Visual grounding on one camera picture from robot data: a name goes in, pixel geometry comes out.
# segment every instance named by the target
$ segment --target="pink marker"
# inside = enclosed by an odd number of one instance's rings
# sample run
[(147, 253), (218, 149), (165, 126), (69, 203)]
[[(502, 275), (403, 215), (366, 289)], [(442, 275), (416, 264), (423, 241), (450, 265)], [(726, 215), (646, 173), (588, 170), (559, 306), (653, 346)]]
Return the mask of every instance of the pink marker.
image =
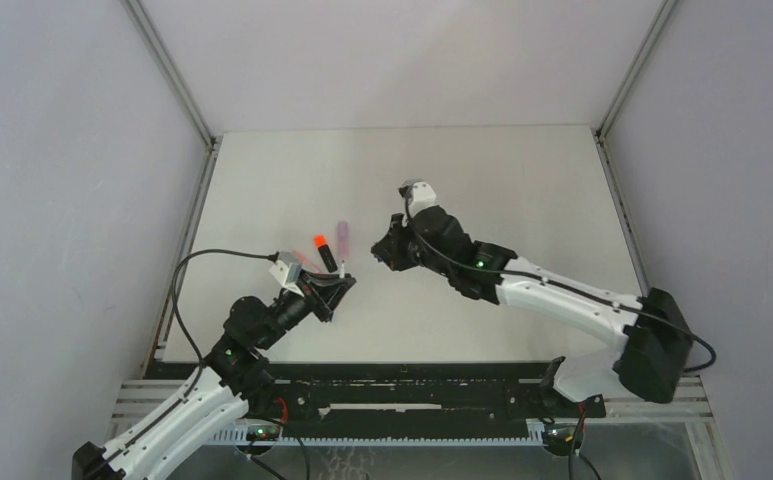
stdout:
[(345, 260), (348, 259), (348, 222), (342, 220), (336, 226), (339, 237), (339, 276), (345, 277)]

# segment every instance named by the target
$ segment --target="white wall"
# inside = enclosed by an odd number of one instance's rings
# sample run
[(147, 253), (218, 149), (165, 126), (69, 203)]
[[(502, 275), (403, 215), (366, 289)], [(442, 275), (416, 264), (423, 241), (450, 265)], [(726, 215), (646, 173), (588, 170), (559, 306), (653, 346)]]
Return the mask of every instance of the white wall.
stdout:
[(597, 127), (661, 0), (147, 0), (215, 132)]
[(0, 479), (103, 439), (202, 155), (119, 2), (0, 2)]
[(653, 283), (719, 350), (739, 478), (773, 478), (773, 2), (682, 3), (610, 147)]

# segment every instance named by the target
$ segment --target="metal frame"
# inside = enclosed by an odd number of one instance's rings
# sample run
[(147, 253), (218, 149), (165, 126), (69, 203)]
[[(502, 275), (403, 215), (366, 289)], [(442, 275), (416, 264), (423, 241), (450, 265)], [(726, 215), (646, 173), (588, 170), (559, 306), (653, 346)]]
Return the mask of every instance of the metal frame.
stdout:
[(194, 97), (192, 97), (191, 92), (186, 86), (183, 75), (180, 74), (180, 70), (174, 64), (171, 54), (168, 53), (168, 48), (165, 47), (165, 43), (163, 43), (162, 38), (159, 36), (159, 31), (154, 26), (153, 21), (151, 21), (144, 4), (141, 0), (121, 0), (121, 4), (124, 6), (127, 14), (130, 15), (130, 19), (133, 20), (133, 24), (136, 26), (136, 30), (138, 30), (142, 40), (144, 40), (151, 57), (153, 57), (153, 61), (159, 67), (162, 76), (165, 77), (165, 81), (168, 82), (168, 87), (171, 89), (180, 107), (183, 108), (183, 113), (186, 114), (186, 117), (192, 123), (203, 143), (207, 147), (211, 147), (213, 141), (209, 127), (203, 119)]
[[(177, 257), (171, 265), (171, 275), (174, 274), (174, 268), (180, 262), (180, 259), (188, 255), (192, 250), (198, 224), (200, 223), (201, 214), (203, 213), (203, 204), (206, 202), (206, 196), (209, 193), (209, 185), (212, 181), (212, 173), (215, 171), (215, 162), (218, 160), (220, 148), (221, 141), (216, 140), (213, 142), (212, 149), (207, 150), (207, 153), (204, 156), (203, 170), (201, 171), (198, 183), (195, 186), (195, 192), (189, 210), (189, 219), (183, 230), (180, 249), (177, 250)], [(180, 288), (182, 278), (185, 278), (185, 275), (181, 277), (181, 280), (177, 284), (177, 288)], [(162, 361), (162, 356), (165, 353), (166, 341), (168, 339), (168, 332), (171, 328), (171, 316), (171, 300), (168, 298), (168, 288), (166, 288), (165, 296), (162, 298), (160, 306), (159, 327), (157, 328), (156, 335), (153, 339), (154, 345), (152, 348), (152, 356), (149, 361)]]
[(651, 57), (654, 52), (654, 47), (657, 45), (657, 41), (660, 39), (663, 30), (666, 27), (669, 19), (672, 17), (672, 13), (681, 0), (663, 0), (663, 4), (657, 11), (657, 15), (651, 22), (651, 26), (648, 28), (648, 33), (645, 35), (645, 40), (642, 45), (639, 46), (639, 50), (636, 52), (636, 56), (633, 58), (633, 62), (628, 67), (627, 73), (625, 73), (622, 84), (619, 85), (619, 89), (616, 91), (616, 95), (613, 97), (613, 101), (610, 103), (610, 107), (607, 109), (607, 113), (604, 114), (604, 118), (601, 120), (601, 125), (597, 129), (597, 136), (600, 141), (603, 142), (610, 130), (613, 128), (613, 124), (616, 122), (616, 118), (619, 116), (622, 106), (625, 100), (627, 100), (628, 94), (630, 94), (633, 85), (636, 83), (636, 79), (639, 78), (642, 67)]
[[(189, 212), (189, 219), (182, 234), (182, 244), (178, 251), (178, 257), (187, 254), (194, 242), (197, 225), (206, 200), (208, 187), (212, 178), (215, 162), (218, 156), (220, 141), (216, 140), (200, 113), (200, 109), (189, 91), (179, 69), (176, 67), (168, 49), (162, 41), (158, 30), (154, 26), (147, 9), (141, 0), (121, 0), (122, 5), (134, 22), (136, 29), (145, 42), (154, 62), (160, 69), (169, 88), (180, 104), (183, 112), (192, 123), (196, 133), (207, 146), (207, 154), (204, 158), (204, 167), (195, 187), (195, 193)], [(652, 21), (648, 33), (636, 53), (624, 80), (617, 90), (613, 100), (604, 115), (600, 126), (594, 131), (596, 148), (607, 184), (613, 197), (619, 221), (625, 236), (625, 241), (630, 250), (634, 270), (640, 284), (640, 288), (647, 291), (650, 284), (642, 260), (641, 252), (637, 246), (635, 228), (632, 225), (627, 211), (627, 202), (624, 199), (623, 190), (619, 185), (615, 168), (610, 153), (607, 151), (606, 139), (615, 124), (616, 119), (629, 96), (637, 79), (652, 55), (655, 46), (663, 33), (668, 21), (680, 0), (664, 0), (657, 15)], [(165, 341), (170, 328), (169, 303), (162, 302), (160, 312), (160, 324), (155, 339), (155, 348), (150, 359), (161, 360), (165, 348)], [(702, 480), (733, 480), (730, 462), (722, 442), (718, 427), (710, 410), (701, 380), (698, 377), (689, 377), (681, 380), (682, 385), (678, 389), (677, 400), (669, 405), (657, 405), (643, 402), (632, 397), (618, 397), (605, 399), (608, 410), (606, 418), (591, 419), (590, 423), (604, 424), (654, 424), (654, 423), (682, 423), (686, 426), (690, 444), (692, 445), (694, 458), (698, 466)], [(122, 385), (118, 401), (110, 422), (108, 438), (117, 436), (140, 418), (146, 415), (164, 398), (167, 398), (178, 386), (181, 380), (128, 380)], [(390, 446), (390, 445), (418, 445), (418, 446), (494, 446), (494, 445), (541, 445), (539, 432), (542, 424), (538, 422), (526, 422), (525, 435), (518, 438), (473, 438), (460, 440), (424, 440), (424, 439), (324, 439), (306, 438), (307, 444), (315, 446), (340, 446), (353, 442), (361, 446)], [(229, 428), (216, 434), (209, 444), (231, 443), (243, 445), (247, 432), (247, 424), (244, 421), (237, 422)], [(280, 445), (293, 444), (289, 439), (281, 439)]]

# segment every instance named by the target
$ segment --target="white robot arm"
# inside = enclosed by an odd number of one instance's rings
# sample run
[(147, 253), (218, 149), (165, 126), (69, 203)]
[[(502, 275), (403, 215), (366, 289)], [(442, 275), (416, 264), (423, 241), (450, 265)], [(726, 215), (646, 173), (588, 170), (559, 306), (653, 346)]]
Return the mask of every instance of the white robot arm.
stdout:
[(570, 402), (630, 391), (657, 403), (672, 400), (693, 339), (674, 299), (651, 289), (646, 297), (618, 294), (534, 265), (507, 248), (472, 241), (436, 205), (422, 180), (398, 190), (405, 214), (371, 252), (394, 271), (423, 266), (448, 278), (462, 295), (529, 308), (600, 339), (606, 348), (551, 363), (546, 381)]
[(282, 285), (274, 303), (242, 297), (230, 308), (224, 334), (185, 383), (138, 424), (97, 447), (74, 452), (72, 480), (162, 480), (222, 428), (249, 410), (249, 398), (269, 389), (266, 350), (310, 313), (333, 316), (356, 283), (350, 275), (303, 271), (288, 252), (273, 256), (271, 273)]

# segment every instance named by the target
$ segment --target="wire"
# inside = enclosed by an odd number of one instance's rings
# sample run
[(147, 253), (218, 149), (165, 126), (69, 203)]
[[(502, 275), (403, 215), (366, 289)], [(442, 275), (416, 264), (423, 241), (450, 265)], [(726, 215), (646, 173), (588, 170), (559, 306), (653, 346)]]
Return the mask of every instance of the wire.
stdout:
[(283, 397), (277, 397), (274, 399), (274, 403), (279, 403), (283, 407), (283, 417), (280, 421), (286, 423), (289, 421), (289, 405), (286, 404), (286, 400)]
[(271, 475), (273, 475), (274, 478), (276, 478), (277, 480), (286, 480), (286, 477), (284, 477), (283, 475), (280, 475), (279, 473), (277, 473), (277, 470), (274, 470), (273, 468), (269, 467), (268, 465), (266, 465), (265, 462), (263, 462), (262, 460), (258, 459), (257, 457), (251, 456), (250, 457), (250, 461), (252, 461), (255, 464), (257, 464), (260, 467), (262, 467), (263, 470), (265, 470), (266, 472), (268, 472)]
[(177, 400), (174, 403), (172, 403), (171, 406), (168, 407), (168, 409), (166, 409), (164, 412), (162, 412), (160, 416), (156, 417), (152, 422), (150, 422), (145, 428), (143, 428), (139, 433), (137, 433), (136, 436), (134, 436), (130, 440), (127, 440), (127, 442), (124, 443), (123, 447), (119, 448), (118, 450), (115, 451), (115, 453), (110, 455), (108, 458), (104, 459), (104, 462), (98, 465), (98, 467), (92, 472), (92, 475), (97, 473), (104, 466), (109, 465), (109, 463), (112, 460), (115, 460), (116, 458), (118, 458), (119, 455), (127, 451), (127, 449), (129, 449), (132, 445), (134, 445), (137, 441), (139, 441), (139, 439), (142, 438), (147, 432), (149, 432), (151, 429), (153, 429), (153, 427), (158, 425), (159, 422), (161, 422), (165, 417), (167, 417), (168, 414), (174, 411), (175, 408), (185, 403), (189, 394), (195, 391), (195, 385), (197, 385), (198, 381), (200, 381), (200, 377), (201, 377), (201, 374), (203, 373), (203, 369), (206, 367), (206, 363), (203, 360), (203, 355), (201, 354), (197, 343), (195, 343), (195, 340), (192, 338), (192, 335), (189, 333), (189, 329), (186, 328), (186, 324), (183, 322), (183, 317), (180, 315), (180, 308), (177, 303), (180, 298), (179, 292), (177, 292), (177, 283), (179, 281), (180, 272), (183, 270), (183, 268), (186, 267), (186, 265), (189, 263), (189, 260), (195, 257), (199, 257), (201, 255), (206, 255), (210, 253), (220, 253), (225, 255), (232, 255), (235, 257), (268, 260), (270, 262), (274, 262), (277, 260), (276, 253), (272, 255), (257, 255), (254, 253), (237, 252), (235, 250), (225, 250), (223, 248), (209, 248), (206, 250), (198, 250), (197, 252), (192, 252), (186, 255), (182, 260), (180, 260), (180, 263), (178, 263), (177, 267), (174, 268), (174, 275), (172, 275), (171, 284), (168, 286), (168, 298), (171, 299), (171, 310), (174, 313), (174, 318), (177, 320), (177, 325), (180, 326), (180, 330), (183, 331), (183, 335), (186, 337), (186, 340), (189, 342), (189, 345), (191, 345), (192, 350), (195, 351), (195, 355), (198, 357), (198, 369), (197, 369), (197, 373), (195, 374), (195, 379), (192, 380), (192, 383), (189, 385), (189, 388), (186, 390), (186, 392), (183, 394), (182, 397), (177, 398)]
[(589, 467), (590, 470), (592, 470), (592, 473), (595, 474), (595, 478), (597, 478), (598, 480), (604, 480), (601, 478), (601, 474), (598, 473), (598, 469), (595, 468), (595, 465), (592, 465), (592, 462), (590, 462), (589, 459), (586, 458), (586, 455), (581, 453), (578, 456), (580, 457), (581, 460), (583, 460), (583, 463), (585, 463), (586, 466)]
[[(286, 431), (286, 430), (289, 429), (289, 427), (286, 426), (286, 422), (280, 422), (280, 421), (274, 420), (272, 418), (263, 417), (262, 415), (246, 415), (245, 418), (250, 418), (250, 419), (253, 419), (253, 420), (262, 420), (263, 422), (273, 423), (274, 425), (277, 425), (278, 427), (282, 427), (283, 431)], [(295, 440), (298, 442), (298, 445), (301, 446), (301, 453), (303, 453), (303, 455), (304, 455), (304, 464), (306, 465), (306, 469), (307, 469), (306, 479), (309, 480), (309, 475), (310, 475), (309, 452), (307, 451), (306, 445), (304, 445), (303, 440), (301, 440), (297, 436), (295, 437)]]
[(572, 448), (571, 448), (571, 451), (569, 452), (569, 457), (568, 457), (569, 480), (574, 480), (574, 462), (573, 462), (573, 459), (574, 459), (575, 453), (577, 452), (577, 448), (576, 448), (577, 447), (577, 436), (581, 432), (581, 429), (583, 428), (583, 425), (584, 425), (583, 422), (586, 421), (586, 408), (583, 407), (583, 404), (581, 404), (581, 408), (583, 409), (583, 412), (580, 414), (580, 419), (578, 419), (578, 421), (577, 421), (577, 426), (574, 427), (574, 434), (572, 435)]
[(684, 373), (692, 373), (692, 372), (697, 372), (697, 371), (700, 371), (700, 370), (704, 370), (705, 368), (708, 368), (708, 367), (712, 366), (714, 363), (716, 363), (716, 350), (713, 348), (712, 345), (710, 345), (708, 342), (704, 341), (704, 339), (702, 339), (698, 335), (695, 335), (694, 333), (690, 332), (689, 330), (687, 330), (685, 328), (681, 328), (681, 327), (679, 327), (679, 326), (669, 322), (665, 318), (658, 317), (657, 315), (653, 315), (653, 314), (645, 312), (643, 310), (639, 310), (639, 309), (636, 309), (636, 308), (628, 307), (628, 306), (625, 306), (625, 305), (619, 305), (618, 307), (616, 307), (616, 306), (613, 305), (613, 302), (611, 300), (607, 300), (605, 298), (598, 297), (598, 296), (593, 295), (593, 294), (591, 294), (589, 292), (583, 291), (580, 288), (577, 288), (575, 286), (572, 286), (572, 285), (569, 285), (569, 284), (566, 284), (566, 283), (558, 282), (558, 281), (556, 281), (554, 279), (544, 278), (541, 275), (537, 275), (537, 274), (532, 273), (532, 272), (522, 272), (522, 271), (518, 271), (518, 270), (487, 270), (487, 269), (483, 269), (483, 268), (474, 267), (472, 265), (467, 265), (465, 263), (462, 263), (462, 262), (459, 262), (457, 260), (454, 260), (453, 258), (449, 257), (447, 254), (442, 253), (436, 247), (431, 245), (430, 242), (428, 242), (427, 239), (424, 238), (421, 235), (421, 233), (419, 233), (418, 230), (416, 230), (415, 224), (413, 223), (413, 218), (410, 215), (410, 195), (409, 195), (409, 191), (407, 192), (407, 195), (404, 197), (404, 212), (406, 213), (406, 216), (407, 216), (407, 226), (410, 227), (410, 230), (412, 230), (413, 235), (415, 235), (416, 239), (418, 239), (419, 241), (421, 241), (422, 244), (424, 244), (425, 248), (427, 248), (428, 250), (432, 251), (433, 253), (435, 253), (436, 255), (441, 257), (443, 260), (446, 260), (447, 262), (449, 262), (449, 263), (451, 263), (451, 264), (453, 264), (453, 265), (455, 265), (455, 266), (457, 266), (457, 267), (459, 267), (459, 268), (461, 268), (463, 270), (469, 270), (469, 271), (480, 272), (480, 273), (488, 273), (490, 275), (514, 275), (514, 276), (517, 276), (517, 277), (527, 277), (527, 278), (530, 278), (532, 280), (537, 280), (537, 281), (539, 281), (542, 284), (548, 284), (548, 285), (551, 285), (551, 286), (554, 286), (554, 287), (557, 287), (557, 288), (562, 288), (563, 290), (568, 290), (569, 292), (574, 293), (575, 295), (580, 295), (581, 297), (587, 298), (587, 299), (589, 299), (589, 300), (591, 300), (593, 302), (596, 302), (596, 303), (600, 303), (601, 305), (605, 305), (605, 306), (613, 307), (613, 308), (618, 308), (619, 310), (624, 310), (626, 312), (634, 313), (634, 314), (637, 314), (637, 315), (642, 315), (644, 317), (647, 317), (647, 318), (650, 318), (650, 319), (655, 320), (657, 322), (660, 322), (661, 324), (663, 324), (663, 325), (665, 325), (667, 327), (673, 328), (673, 329), (677, 330), (678, 332), (682, 333), (683, 335), (687, 335), (690, 338), (692, 338), (692, 340), (694, 340), (699, 345), (704, 347), (704, 349), (707, 350), (707, 353), (710, 354), (710, 359), (709, 360), (707, 360), (706, 362), (704, 362), (704, 363), (702, 363), (700, 365), (695, 365), (693, 367), (685, 368), (683, 370)]

